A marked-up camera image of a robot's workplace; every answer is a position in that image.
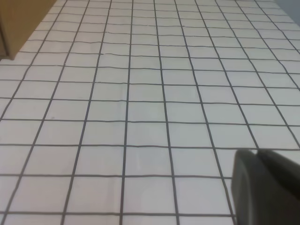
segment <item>wooden board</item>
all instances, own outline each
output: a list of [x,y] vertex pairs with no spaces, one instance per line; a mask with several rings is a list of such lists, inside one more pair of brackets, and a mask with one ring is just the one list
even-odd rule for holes
[[56,0],[0,0],[0,27],[14,59]]

